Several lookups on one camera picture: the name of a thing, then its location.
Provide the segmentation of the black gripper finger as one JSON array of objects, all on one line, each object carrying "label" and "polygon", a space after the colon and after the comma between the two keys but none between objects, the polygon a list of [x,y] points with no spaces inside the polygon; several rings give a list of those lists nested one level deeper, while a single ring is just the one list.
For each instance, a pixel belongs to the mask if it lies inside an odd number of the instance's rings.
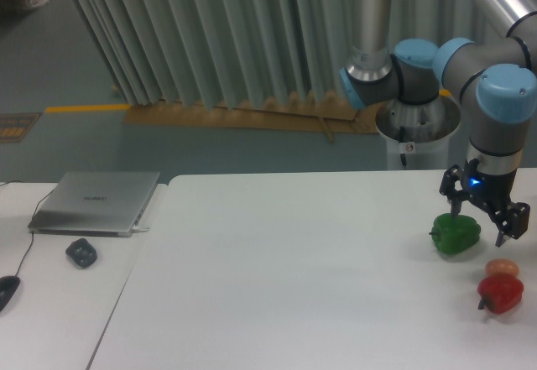
[{"label": "black gripper finger", "polygon": [[457,217],[461,212],[462,202],[466,198],[465,191],[462,188],[457,189],[461,185],[463,171],[458,165],[451,166],[446,170],[441,179],[439,192],[449,202],[451,218]]},{"label": "black gripper finger", "polygon": [[484,205],[484,211],[498,229],[495,246],[500,248],[508,240],[520,239],[528,230],[529,205],[523,202],[508,202],[503,206],[492,203]]}]

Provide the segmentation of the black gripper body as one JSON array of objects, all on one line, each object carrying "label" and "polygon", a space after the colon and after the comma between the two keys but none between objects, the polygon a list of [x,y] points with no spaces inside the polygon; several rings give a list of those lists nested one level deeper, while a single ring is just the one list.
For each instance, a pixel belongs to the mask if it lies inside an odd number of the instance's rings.
[{"label": "black gripper body", "polygon": [[480,170],[479,160],[472,159],[465,162],[461,186],[474,206],[492,213],[506,211],[516,173],[515,169],[507,174],[487,174]]}]

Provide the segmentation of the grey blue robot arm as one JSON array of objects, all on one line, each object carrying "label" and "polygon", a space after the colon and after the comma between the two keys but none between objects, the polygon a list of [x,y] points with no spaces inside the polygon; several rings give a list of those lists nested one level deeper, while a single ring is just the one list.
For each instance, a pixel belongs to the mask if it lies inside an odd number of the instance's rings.
[{"label": "grey blue robot arm", "polygon": [[502,35],[478,45],[464,38],[442,46],[406,39],[388,48],[391,0],[354,0],[352,52],[340,71],[356,109],[390,102],[378,128],[400,143],[445,137],[448,90],[472,121],[465,164],[443,175],[440,192],[458,215],[469,202],[498,228],[497,245],[521,237],[529,205],[511,200],[525,139],[536,111],[535,0],[473,0]]}]

